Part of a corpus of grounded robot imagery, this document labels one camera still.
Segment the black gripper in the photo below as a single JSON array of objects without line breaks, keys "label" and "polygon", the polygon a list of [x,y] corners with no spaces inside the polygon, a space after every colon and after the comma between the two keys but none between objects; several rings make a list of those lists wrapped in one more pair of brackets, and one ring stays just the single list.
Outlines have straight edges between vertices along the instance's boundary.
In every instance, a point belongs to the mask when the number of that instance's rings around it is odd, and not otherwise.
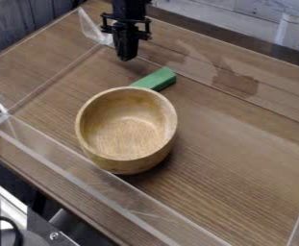
[{"label": "black gripper", "polygon": [[[116,55],[121,61],[132,60],[137,55],[139,39],[151,38],[151,19],[147,5],[151,0],[112,0],[113,11],[100,14],[101,32],[113,34]],[[127,31],[127,50],[124,57],[124,31]]]}]

